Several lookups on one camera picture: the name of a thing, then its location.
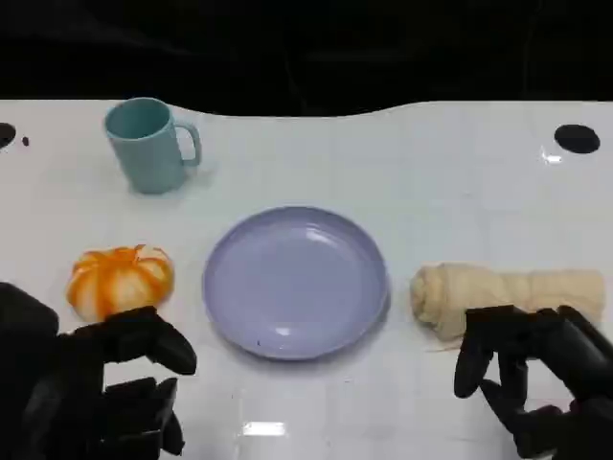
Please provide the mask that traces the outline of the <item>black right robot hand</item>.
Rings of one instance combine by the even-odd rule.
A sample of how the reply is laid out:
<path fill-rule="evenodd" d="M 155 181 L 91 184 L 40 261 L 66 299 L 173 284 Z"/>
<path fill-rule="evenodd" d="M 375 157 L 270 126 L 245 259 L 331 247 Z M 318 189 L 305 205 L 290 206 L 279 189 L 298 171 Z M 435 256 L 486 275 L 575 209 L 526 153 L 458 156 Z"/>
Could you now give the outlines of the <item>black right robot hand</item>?
<path fill-rule="evenodd" d="M 530 359 L 544 363 L 570 391 L 568 410 L 526 410 Z M 467 310 L 454 394 L 465 399 L 476 391 L 512 435 L 522 459 L 612 456 L 612 345 L 571 307 Z"/>

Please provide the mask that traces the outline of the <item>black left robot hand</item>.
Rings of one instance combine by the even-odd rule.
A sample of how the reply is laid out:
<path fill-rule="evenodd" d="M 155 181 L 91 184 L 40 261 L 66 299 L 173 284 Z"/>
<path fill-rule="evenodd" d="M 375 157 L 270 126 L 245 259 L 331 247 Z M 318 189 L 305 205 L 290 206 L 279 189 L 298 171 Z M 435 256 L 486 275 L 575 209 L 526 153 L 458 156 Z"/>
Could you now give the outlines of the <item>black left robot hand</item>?
<path fill-rule="evenodd" d="M 1 285 L 1 456 L 4 459 L 157 459 L 185 446 L 173 411 L 177 379 L 104 385 L 108 363 L 146 357 L 191 376 L 196 353 L 154 307 L 60 333 L 58 316 Z"/>

